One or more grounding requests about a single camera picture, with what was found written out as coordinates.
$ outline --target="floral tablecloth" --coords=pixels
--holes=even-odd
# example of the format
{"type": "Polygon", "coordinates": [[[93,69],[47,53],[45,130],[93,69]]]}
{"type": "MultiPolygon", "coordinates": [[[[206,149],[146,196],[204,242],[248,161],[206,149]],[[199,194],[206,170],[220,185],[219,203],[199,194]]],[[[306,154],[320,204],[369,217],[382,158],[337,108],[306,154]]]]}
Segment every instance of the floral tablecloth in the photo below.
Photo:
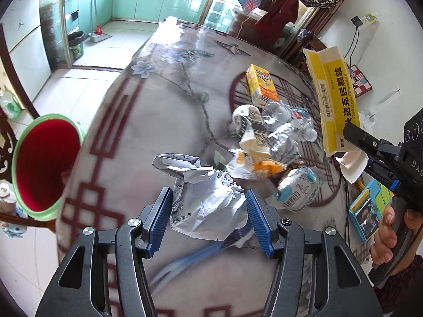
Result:
{"type": "MultiPolygon", "coordinates": [[[[251,63],[270,71],[284,102],[306,105],[319,123],[312,84],[288,63],[203,26],[175,18],[160,24],[109,88],[88,130],[57,222],[61,257],[85,226],[117,228],[154,203],[163,186],[173,187],[175,179],[151,165],[157,154],[196,155],[204,165],[213,165],[216,150],[231,158],[227,149],[238,143],[231,130],[231,111],[248,102],[245,71],[251,63]]],[[[330,203],[307,207],[289,214],[290,218],[315,230],[335,226],[343,234],[346,201],[338,171],[317,143],[300,151],[306,164],[325,172],[328,183],[319,201],[330,203]]],[[[274,189],[268,180],[255,186],[264,197],[274,189]]],[[[175,260],[209,246],[209,241],[168,227],[160,251],[144,261],[148,280],[155,287],[153,299],[159,316],[260,316],[276,261],[266,258],[254,237],[242,248],[211,250],[180,274],[172,272],[160,289],[153,286],[163,268],[166,271],[175,260]]],[[[367,247],[357,241],[354,231],[352,249],[359,260],[367,257],[367,247]]],[[[108,268],[116,317],[120,312],[111,255],[108,268]]],[[[309,284],[306,275],[303,286],[309,284]]],[[[307,288],[304,292],[299,312],[308,304],[307,288]]]]}

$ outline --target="tabletop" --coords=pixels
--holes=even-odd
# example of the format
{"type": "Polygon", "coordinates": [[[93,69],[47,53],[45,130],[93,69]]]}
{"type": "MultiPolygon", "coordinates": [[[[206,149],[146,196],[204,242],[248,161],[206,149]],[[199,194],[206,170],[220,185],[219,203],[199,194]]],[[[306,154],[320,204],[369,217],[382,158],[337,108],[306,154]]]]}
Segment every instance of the tabletop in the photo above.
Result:
{"type": "MultiPolygon", "coordinates": [[[[57,221],[63,258],[81,230],[117,228],[156,201],[175,178],[152,166],[157,154],[199,156],[213,166],[216,150],[226,159],[236,148],[232,111],[249,103],[245,71],[253,63],[267,69],[281,100],[306,107],[320,131],[318,104],[310,80],[290,64],[238,38],[170,17],[138,50],[107,91],[88,130],[64,191],[57,221]]],[[[318,143],[300,146],[305,164],[318,166],[327,183],[314,206],[287,215],[304,228],[334,226],[343,235],[346,198],[343,182],[318,143]]],[[[270,180],[244,183],[263,197],[270,180]]],[[[169,226],[160,251],[144,268],[159,316],[260,316],[277,261],[260,251],[255,238],[241,248],[213,248],[212,242],[188,237],[169,226]],[[191,254],[202,261],[187,266],[191,254]]],[[[363,262],[367,245],[352,232],[352,249],[363,262]]],[[[116,266],[109,255],[109,294],[119,316],[116,266]]],[[[299,312],[306,314],[311,278],[305,271],[299,312]]]]}

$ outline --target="person's hand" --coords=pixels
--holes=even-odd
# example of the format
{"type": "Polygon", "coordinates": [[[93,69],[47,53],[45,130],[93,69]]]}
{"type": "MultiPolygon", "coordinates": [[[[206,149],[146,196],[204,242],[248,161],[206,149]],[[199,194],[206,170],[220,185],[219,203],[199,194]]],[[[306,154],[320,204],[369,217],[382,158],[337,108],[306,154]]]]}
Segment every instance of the person's hand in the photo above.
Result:
{"type": "MultiPolygon", "coordinates": [[[[391,249],[395,247],[397,243],[397,236],[391,226],[395,217],[395,211],[391,204],[387,205],[383,211],[383,218],[379,221],[379,229],[374,234],[374,244],[370,246],[370,255],[374,264],[383,264],[392,260],[393,254],[391,249]]],[[[416,235],[420,229],[423,219],[420,212],[408,209],[405,212],[404,221],[407,227],[413,230],[414,235],[416,235]]],[[[398,266],[396,266],[391,273],[391,276],[398,274],[411,265],[422,238],[423,232],[420,232],[407,255],[405,255],[398,266]]]]}

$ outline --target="dark patterned sleeve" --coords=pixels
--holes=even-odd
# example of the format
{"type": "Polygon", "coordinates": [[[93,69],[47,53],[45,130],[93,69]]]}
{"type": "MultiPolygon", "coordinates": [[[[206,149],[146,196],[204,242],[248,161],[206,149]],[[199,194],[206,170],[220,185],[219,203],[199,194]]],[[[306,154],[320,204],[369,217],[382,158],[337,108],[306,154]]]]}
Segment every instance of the dark patterned sleeve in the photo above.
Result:
{"type": "Polygon", "coordinates": [[[384,314],[393,311],[401,303],[404,293],[410,288],[422,269],[423,258],[416,255],[411,265],[402,272],[390,276],[383,288],[374,287],[384,314]]]}

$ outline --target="screw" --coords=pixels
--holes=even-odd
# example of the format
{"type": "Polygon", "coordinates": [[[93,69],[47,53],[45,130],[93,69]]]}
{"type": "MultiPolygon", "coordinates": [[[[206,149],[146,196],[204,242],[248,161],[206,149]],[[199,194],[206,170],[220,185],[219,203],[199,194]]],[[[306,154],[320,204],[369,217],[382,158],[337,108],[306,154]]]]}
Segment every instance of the screw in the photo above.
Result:
{"type": "Polygon", "coordinates": [[[129,226],[138,226],[141,223],[141,221],[138,218],[132,218],[128,220],[129,226]]]}
{"type": "Polygon", "coordinates": [[[289,218],[282,218],[281,219],[281,224],[285,225],[285,226],[290,226],[292,224],[292,220],[289,218]]]}
{"type": "Polygon", "coordinates": [[[82,231],[82,233],[83,233],[85,236],[89,236],[89,235],[91,235],[93,232],[94,232],[94,228],[93,228],[92,226],[88,226],[88,227],[86,227],[86,228],[82,231]]]}
{"type": "Polygon", "coordinates": [[[336,234],[336,230],[332,227],[326,228],[326,230],[324,232],[327,233],[330,236],[334,236],[336,234]]]}

